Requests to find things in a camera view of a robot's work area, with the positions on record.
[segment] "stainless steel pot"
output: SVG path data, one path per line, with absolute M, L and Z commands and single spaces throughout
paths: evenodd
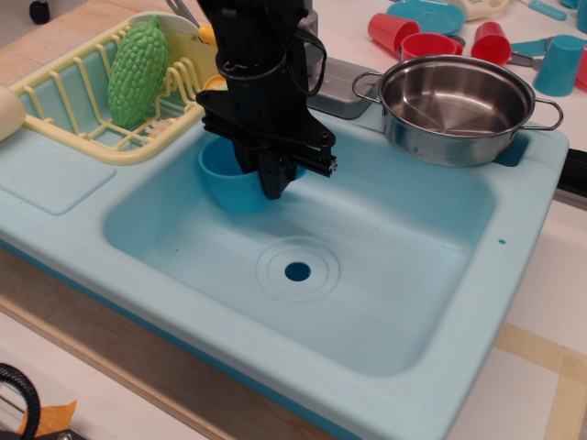
M 357 92 L 367 75 L 382 76 L 379 98 Z M 554 130 L 562 109 L 536 98 L 517 75 L 484 60 L 454 55 L 419 57 L 401 62 L 386 73 L 365 72 L 353 92 L 383 105 L 385 135 L 420 160 L 448 166 L 490 162 L 512 143 L 518 130 Z M 536 102 L 554 106 L 553 126 L 525 126 Z

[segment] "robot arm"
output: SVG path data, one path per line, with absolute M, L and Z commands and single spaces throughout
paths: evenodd
M 243 172 L 258 170 L 265 194 L 277 199 L 297 166 L 329 176 L 335 136 L 312 115 L 305 43 L 326 51 L 299 28 L 308 0 L 198 0 L 216 34 L 216 66 L 227 91 L 205 91 L 205 128 L 233 141 Z

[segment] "yellow dish rack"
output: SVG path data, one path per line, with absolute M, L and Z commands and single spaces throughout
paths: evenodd
M 12 84 L 27 109 L 24 127 L 102 162 L 130 165 L 152 158 L 199 120 L 204 109 L 195 96 L 218 79 L 216 48 L 166 32 L 170 62 L 151 109 L 130 129 L 112 123 L 110 66 L 128 28 L 120 23 Z

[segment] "pot handle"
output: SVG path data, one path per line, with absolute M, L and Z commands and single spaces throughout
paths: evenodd
M 534 98 L 534 101 L 537 103 L 549 104 L 549 105 L 552 105 L 554 108 L 556 108 L 557 111 L 559 112 L 559 120 L 557 121 L 557 123 L 554 126 L 521 126 L 520 129 L 552 131 L 552 130 L 558 128 L 560 124 L 562 124 L 563 114 L 562 114 L 562 108 L 560 108 L 560 105 L 558 105 L 554 101 L 550 101 L 548 99 L 542 99 L 542 98 Z
M 357 83 L 359 82 L 359 80 L 361 78 L 364 78 L 365 76 L 383 76 L 382 73 L 379 73 L 377 71 L 365 71 L 363 72 L 361 75 L 359 75 L 357 78 L 355 78 L 352 82 L 352 91 L 354 94 L 356 94 L 359 98 L 363 98 L 366 99 L 367 101 L 371 101 L 372 103 L 376 103 L 376 104 L 381 104 L 381 100 L 377 100 L 375 98 L 371 98 L 370 96 L 366 96 L 364 94 L 360 94 L 359 92 L 357 92 Z

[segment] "sink drain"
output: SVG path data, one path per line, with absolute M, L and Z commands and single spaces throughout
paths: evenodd
M 285 301 L 321 298 L 337 285 L 339 275 L 337 258 L 312 238 L 275 241 L 263 250 L 257 261 L 257 279 L 263 290 Z

